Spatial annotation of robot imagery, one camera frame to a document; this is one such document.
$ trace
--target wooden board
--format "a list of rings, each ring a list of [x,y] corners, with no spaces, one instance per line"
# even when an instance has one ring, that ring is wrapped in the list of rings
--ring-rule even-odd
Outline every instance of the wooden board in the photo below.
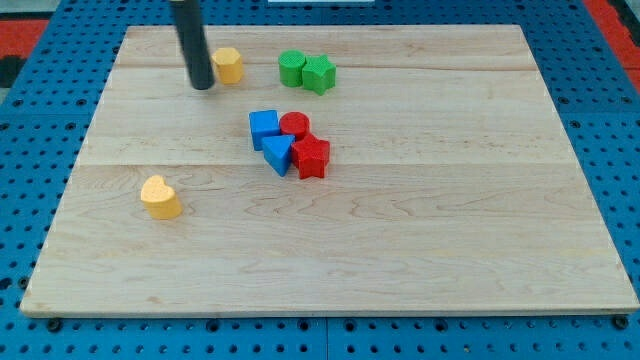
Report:
[[[127,32],[22,302],[29,316],[624,313],[638,300],[517,26],[211,27],[237,86]],[[320,97],[278,81],[326,52]],[[306,112],[329,176],[278,177],[247,114]],[[139,201],[162,174],[184,214]]]

